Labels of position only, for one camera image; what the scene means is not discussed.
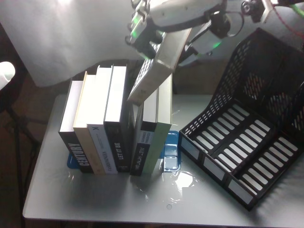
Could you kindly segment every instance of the black file organizer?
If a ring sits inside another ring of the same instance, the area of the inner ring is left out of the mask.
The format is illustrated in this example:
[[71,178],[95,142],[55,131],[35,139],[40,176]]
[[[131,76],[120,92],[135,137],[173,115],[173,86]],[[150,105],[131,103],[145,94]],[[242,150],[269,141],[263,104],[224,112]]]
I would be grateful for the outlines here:
[[304,149],[303,81],[304,55],[257,29],[180,131],[179,149],[252,209]]

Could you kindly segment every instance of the table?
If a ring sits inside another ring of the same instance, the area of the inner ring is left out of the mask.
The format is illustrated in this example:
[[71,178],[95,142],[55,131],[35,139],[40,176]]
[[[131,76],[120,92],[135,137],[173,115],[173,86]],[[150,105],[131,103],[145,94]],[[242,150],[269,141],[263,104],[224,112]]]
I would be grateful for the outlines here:
[[[30,219],[175,223],[251,227],[304,226],[304,156],[250,212],[182,155],[176,173],[150,179],[127,173],[95,176],[67,167],[58,132],[66,96],[56,98],[23,215]],[[209,103],[207,95],[173,96],[172,130]]]

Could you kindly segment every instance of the red wire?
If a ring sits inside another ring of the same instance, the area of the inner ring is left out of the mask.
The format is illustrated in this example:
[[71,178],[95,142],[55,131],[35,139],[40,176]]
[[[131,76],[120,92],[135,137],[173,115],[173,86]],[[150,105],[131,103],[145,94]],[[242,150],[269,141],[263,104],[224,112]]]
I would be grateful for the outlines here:
[[295,35],[301,37],[302,39],[304,39],[304,34],[301,33],[301,32],[298,32],[298,31],[294,30],[292,27],[290,27],[289,25],[287,25],[287,24],[285,23],[285,21],[283,20],[283,18],[281,17],[281,15],[280,15],[280,14],[278,13],[278,11],[276,10],[276,8],[275,8],[274,6],[273,6],[273,8],[274,8],[275,14],[276,14],[277,17],[279,18],[279,20],[282,22],[282,24],[285,25],[285,27],[286,27],[289,31],[291,31],[291,32],[294,33]]

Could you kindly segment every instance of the white backdrop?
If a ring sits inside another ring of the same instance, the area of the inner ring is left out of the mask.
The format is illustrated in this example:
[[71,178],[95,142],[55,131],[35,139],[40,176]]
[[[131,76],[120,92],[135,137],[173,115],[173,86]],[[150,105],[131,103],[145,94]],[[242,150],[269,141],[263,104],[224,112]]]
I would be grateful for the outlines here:
[[[240,2],[229,0],[228,8],[239,10]],[[132,10],[130,0],[0,0],[0,22],[36,85],[50,86],[103,60],[138,58],[124,42]],[[288,24],[304,31],[303,19],[290,9],[278,10]],[[235,45],[256,27],[247,18],[239,36],[225,39],[204,58],[229,58]],[[299,47],[301,39],[274,13],[262,27]]]

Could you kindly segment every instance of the green book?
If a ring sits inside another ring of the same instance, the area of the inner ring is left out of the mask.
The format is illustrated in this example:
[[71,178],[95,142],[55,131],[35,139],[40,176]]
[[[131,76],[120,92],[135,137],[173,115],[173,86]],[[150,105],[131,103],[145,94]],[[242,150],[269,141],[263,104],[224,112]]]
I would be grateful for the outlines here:
[[158,88],[157,124],[142,173],[152,174],[172,123],[172,75]]

